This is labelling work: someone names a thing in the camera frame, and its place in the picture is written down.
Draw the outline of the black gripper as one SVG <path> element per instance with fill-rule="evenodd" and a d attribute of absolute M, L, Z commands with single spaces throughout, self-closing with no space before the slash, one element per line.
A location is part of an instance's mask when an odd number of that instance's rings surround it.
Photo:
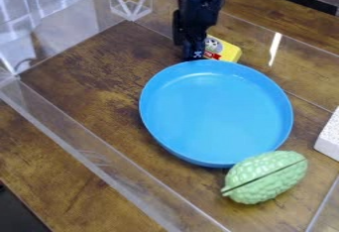
<path fill-rule="evenodd" d="M 172 15 L 172 39 L 176 46 L 182 45 L 184 60 L 204 57 L 206 30 L 217 23 L 224 3 L 225 0 L 177 1 L 178 9 Z"/>

